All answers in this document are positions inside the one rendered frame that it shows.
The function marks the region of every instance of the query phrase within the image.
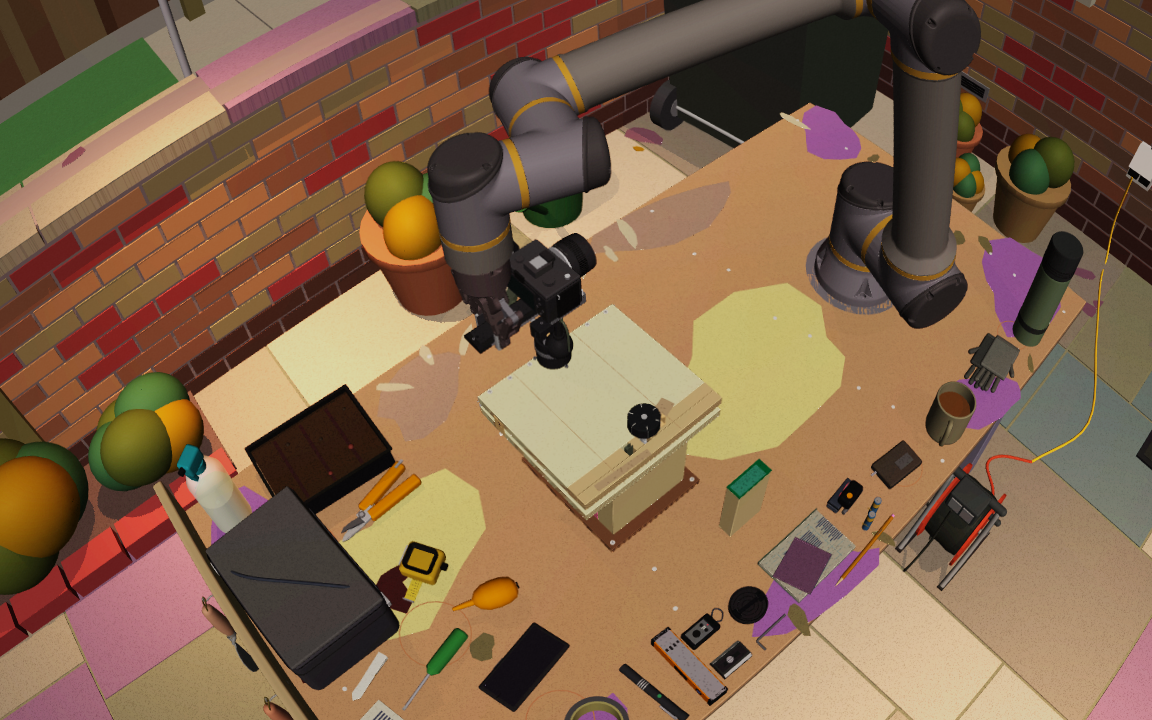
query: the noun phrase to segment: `black puck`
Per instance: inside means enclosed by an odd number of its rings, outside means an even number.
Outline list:
[[[727,601],[727,615],[742,626],[752,626],[767,615],[767,593],[746,585],[732,593]]]

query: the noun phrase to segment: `black case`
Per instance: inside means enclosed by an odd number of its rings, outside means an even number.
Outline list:
[[[207,558],[274,652],[316,691],[397,632],[397,616],[379,589],[290,488],[212,544]],[[348,588],[244,579],[232,571]]]

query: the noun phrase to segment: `green grass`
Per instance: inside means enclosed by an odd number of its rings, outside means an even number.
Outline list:
[[[172,71],[137,40],[40,97],[0,124],[0,195],[173,85]]]

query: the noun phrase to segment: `metal pole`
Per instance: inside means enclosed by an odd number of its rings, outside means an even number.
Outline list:
[[[162,8],[162,18],[168,23],[168,36],[172,37],[172,47],[175,47],[177,52],[180,73],[184,77],[192,76],[194,70],[189,69],[189,59],[184,56],[184,45],[180,45],[180,32],[175,26],[175,18],[172,17],[172,8],[168,8],[168,0],[159,0],[159,8]]]

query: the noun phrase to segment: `pen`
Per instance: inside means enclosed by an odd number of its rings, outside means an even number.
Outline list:
[[[660,710],[662,710],[666,715],[673,717],[673,720],[687,720],[687,713],[682,711],[682,707],[675,705],[675,703],[669,700],[669,698],[664,697],[662,692],[654,689],[652,683],[649,683],[643,679],[643,675],[635,673],[634,667],[621,665],[621,674],[626,675],[627,679],[630,679],[631,683],[643,688],[643,692],[647,694],[647,697],[652,698],[652,700],[658,702]]]

